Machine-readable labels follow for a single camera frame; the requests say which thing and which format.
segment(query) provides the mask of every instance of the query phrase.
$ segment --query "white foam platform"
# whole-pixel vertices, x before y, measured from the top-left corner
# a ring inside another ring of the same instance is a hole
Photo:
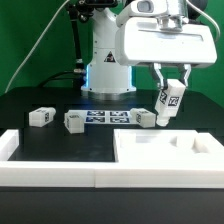
[[[7,161],[18,144],[17,130],[0,138],[0,186],[224,188],[224,147],[208,133],[116,129],[115,163]]]

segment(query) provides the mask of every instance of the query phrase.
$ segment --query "green screen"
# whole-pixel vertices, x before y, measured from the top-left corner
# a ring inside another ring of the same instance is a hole
[[[13,73],[29,53],[30,49],[63,3],[62,0],[16,0],[0,1],[0,94],[3,94]],[[209,1],[206,12],[224,30],[224,2]],[[209,25],[215,36],[215,29],[206,19],[201,21]],[[92,55],[92,23],[79,23],[81,50],[87,64]],[[36,86],[47,77],[61,71],[75,68],[75,48],[69,16],[63,10],[56,18],[50,30],[20,71],[12,88]],[[224,107],[224,42],[216,44],[217,62],[204,69],[193,69],[189,78],[189,90],[198,91]],[[177,78],[176,69],[165,69],[164,76]],[[146,67],[133,69],[133,82],[138,89],[154,89],[155,82]],[[71,86],[70,82],[52,82],[50,86]]]

